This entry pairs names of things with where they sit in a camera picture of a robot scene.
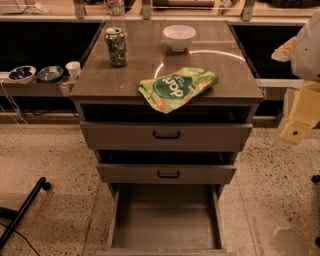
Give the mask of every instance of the speckled floor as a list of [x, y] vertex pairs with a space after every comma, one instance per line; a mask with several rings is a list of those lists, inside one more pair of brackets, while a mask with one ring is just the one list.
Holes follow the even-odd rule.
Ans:
[[[290, 148], [276, 136], [276, 129], [254, 129], [237, 159], [219, 201], [226, 249], [239, 256], [320, 255], [320, 185], [310, 180], [320, 174], [320, 130]], [[52, 184], [17, 228], [39, 255], [106, 249], [113, 202], [95, 164], [77, 125], [0, 125], [0, 206], [18, 209], [41, 176]], [[14, 233], [0, 255], [37, 254]]]

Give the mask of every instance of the soda can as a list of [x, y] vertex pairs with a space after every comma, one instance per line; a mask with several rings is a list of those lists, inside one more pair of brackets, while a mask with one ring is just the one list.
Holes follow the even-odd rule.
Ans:
[[121, 67], [127, 64], [126, 38], [121, 28], [106, 29], [105, 41], [109, 48], [110, 62], [113, 66]]

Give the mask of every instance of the white bowl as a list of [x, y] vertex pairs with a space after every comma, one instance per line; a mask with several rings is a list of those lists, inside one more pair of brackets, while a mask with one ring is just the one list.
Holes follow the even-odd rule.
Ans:
[[36, 68], [32, 66], [21, 66], [9, 73], [9, 79], [15, 83], [28, 84], [33, 80]]
[[194, 28], [186, 25], [173, 25], [163, 30], [167, 45], [175, 52], [182, 52], [188, 48], [195, 34]]

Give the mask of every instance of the metal cabinet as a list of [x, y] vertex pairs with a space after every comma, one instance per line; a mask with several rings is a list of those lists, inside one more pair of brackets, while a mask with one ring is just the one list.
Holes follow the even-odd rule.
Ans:
[[[171, 52], [161, 35], [176, 23], [197, 31], [184, 53]], [[110, 65], [102, 33], [71, 92], [115, 200], [108, 249], [98, 255], [233, 255], [224, 249], [218, 198], [262, 93], [225, 22], [129, 21], [127, 28], [128, 64]], [[153, 110], [139, 81], [179, 65], [217, 70], [219, 83], [167, 115]]]

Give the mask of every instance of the drawer pull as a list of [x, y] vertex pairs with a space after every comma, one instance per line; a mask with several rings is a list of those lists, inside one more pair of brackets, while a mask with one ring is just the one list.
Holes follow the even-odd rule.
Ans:
[[158, 177], [162, 179], [177, 179], [180, 177], [180, 171], [177, 171], [176, 173], [166, 173], [166, 174], [161, 174], [160, 171], [158, 171]]
[[153, 131], [153, 137], [155, 137], [156, 139], [164, 139], [164, 140], [179, 139], [180, 138], [180, 131], [177, 131], [177, 133], [173, 134], [172, 136], [161, 135], [161, 134], [158, 134], [156, 131]]

